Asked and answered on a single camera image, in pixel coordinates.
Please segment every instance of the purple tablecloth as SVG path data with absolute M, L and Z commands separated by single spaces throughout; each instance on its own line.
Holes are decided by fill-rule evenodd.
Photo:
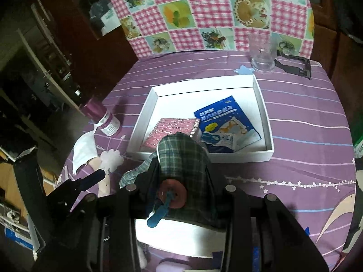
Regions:
M 109 138 L 97 131 L 99 155 L 110 149 L 126 154 L 151 87 L 187 79 L 235 75 L 233 70 L 240 65 L 250 67 L 249 60 L 239 51 L 182 52 L 139 60 L 103 101 L 121 121 L 122 134 Z M 231 183 L 248 194 L 260 197 L 266 193 L 276 194 L 294 212 L 301 226 L 309 227 L 314 242 L 336 209 L 335 213 L 341 215 L 329 224 L 316 244 L 331 269 L 339 258 L 352 218 L 351 212 L 345 212 L 353 204 L 349 198 L 354 199 L 355 165 L 351 135 L 339 98 L 324 69 L 314 61 L 311 64 L 311 81 L 278 68 L 269 74 L 256 74 L 274 137 L 275 153 L 271 160 L 215 164 L 215 167 L 227 172 Z M 92 129 L 89 124 L 84 132 Z M 69 172 L 72 155 L 66 162 Z M 123 165 L 110 174 L 111 193 L 117 190 L 122 174 L 139 164 L 125 156 Z M 85 166 L 76 178 L 91 172 L 91 168 Z M 89 191 L 98 193 L 97 185 Z

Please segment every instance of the green plaid fabric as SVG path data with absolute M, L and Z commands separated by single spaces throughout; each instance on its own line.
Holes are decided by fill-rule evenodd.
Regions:
M 158 155 L 161 168 L 160 181 L 176 179 L 185 186 L 188 192 L 186 205 L 181 209 L 170 209 L 167 217 L 192 224 L 224 227 L 224 221 L 212 218 L 206 174 L 206 165 L 210 161 L 202 147 L 189 136 L 177 132 L 164 137 L 159 142 L 157 153 L 152 153 L 135 170 L 126 172 L 121 178 L 120 187 L 134 183 L 137 175 L 146 172 L 151 160 Z

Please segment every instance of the white cardboard box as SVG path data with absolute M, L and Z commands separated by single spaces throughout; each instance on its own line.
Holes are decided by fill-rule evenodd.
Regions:
M 194 112 L 216 101 L 233 96 L 261 140 L 233 153 L 209 153 L 212 163 L 269 161 L 274 153 L 271 126 L 255 75 L 195 79 L 152 87 L 132 132 L 127 153 L 138 160 L 151 152 L 141 145 L 161 118 L 195 118 Z

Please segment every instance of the purple bottle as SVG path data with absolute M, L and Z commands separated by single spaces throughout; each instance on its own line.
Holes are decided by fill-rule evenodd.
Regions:
M 121 131 L 120 121 L 97 98 L 92 97 L 81 111 L 95 122 L 94 131 L 99 128 L 106 136 L 113 136 Z

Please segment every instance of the pink sponge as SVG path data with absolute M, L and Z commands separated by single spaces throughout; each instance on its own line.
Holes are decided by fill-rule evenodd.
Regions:
M 146 138 L 143 146 L 156 149 L 157 144 L 162 138 L 167 135 L 175 134 L 176 132 L 181 132 L 193 137 L 198 129 L 199 122 L 200 119 L 161 119 Z

